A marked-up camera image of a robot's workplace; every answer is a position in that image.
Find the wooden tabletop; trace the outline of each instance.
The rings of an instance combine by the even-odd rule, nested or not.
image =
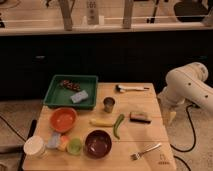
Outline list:
[[[86,136],[93,130],[105,130],[112,139],[110,153],[101,159],[89,158],[82,150],[79,156],[67,152],[47,149],[40,158],[26,156],[23,163],[24,170],[70,170],[70,171],[172,171],[176,170],[154,87],[151,83],[122,83],[129,86],[149,87],[148,91],[129,91],[118,93],[115,91],[116,83],[99,83],[97,90],[97,103],[93,110],[77,110],[78,118],[75,127],[67,135],[70,138],[80,138],[84,143]],[[106,113],[103,108],[103,99],[111,96],[116,103],[112,113]],[[49,125],[49,118],[54,109],[43,106],[34,135],[41,136],[45,142],[51,137],[53,130]],[[151,124],[142,124],[129,121],[131,111],[148,113]],[[125,115],[124,121],[118,128],[120,140],[113,135],[111,127],[95,127],[89,123],[91,118],[116,120],[119,114]],[[130,155],[143,151],[158,142],[162,146],[145,154],[137,161],[132,161]]]

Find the chair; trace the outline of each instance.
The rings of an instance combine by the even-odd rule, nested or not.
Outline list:
[[[208,9],[202,4],[202,0],[183,0],[175,4],[174,12],[181,22],[200,22],[208,14]]]

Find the cable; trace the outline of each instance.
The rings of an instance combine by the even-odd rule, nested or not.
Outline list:
[[[189,149],[186,149],[186,150],[181,150],[181,149],[176,148],[174,145],[170,144],[170,146],[171,146],[174,150],[179,151],[179,152],[182,152],[182,153],[186,153],[186,152],[192,151],[192,150],[194,149],[195,145],[196,145],[196,142],[197,142],[197,138],[196,138],[196,133],[195,133],[194,125],[193,125],[193,123],[192,123],[191,116],[190,116],[190,114],[189,114],[189,108],[191,108],[191,107],[195,107],[195,105],[194,105],[194,104],[188,105],[188,106],[186,107],[186,113],[187,113],[187,115],[188,115],[188,119],[189,119],[189,122],[190,122],[190,125],[191,125],[191,128],[192,128],[192,132],[193,132],[194,142],[193,142],[192,147],[190,147]]]
[[[189,167],[189,165],[188,165],[183,159],[181,159],[181,158],[178,157],[178,156],[174,156],[174,158],[180,160],[180,161],[187,167],[187,169],[188,169],[189,171],[191,171],[191,168]]]
[[[1,115],[0,118],[7,124],[7,126],[24,142],[26,141],[25,138],[23,138]]]

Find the green plastic tray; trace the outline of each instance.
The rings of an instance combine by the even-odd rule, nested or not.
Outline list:
[[[80,103],[73,103],[70,96],[76,92],[60,86],[62,80],[70,80],[80,84],[89,98]],[[93,75],[55,75],[44,98],[43,104],[50,108],[73,107],[76,109],[93,109],[96,105],[98,77]]]

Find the fork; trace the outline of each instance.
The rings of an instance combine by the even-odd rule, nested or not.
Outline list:
[[[137,152],[137,153],[132,154],[132,155],[130,156],[130,158],[131,158],[132,160],[138,160],[138,159],[140,159],[141,156],[144,155],[145,153],[147,153],[147,152],[149,152],[149,151],[152,151],[152,150],[154,150],[154,149],[156,149],[156,148],[159,148],[160,146],[161,146],[161,143],[158,143],[158,144],[156,144],[155,146],[153,146],[153,147],[151,147],[151,148],[149,148],[149,149],[147,149],[147,150],[145,150],[145,151]]]

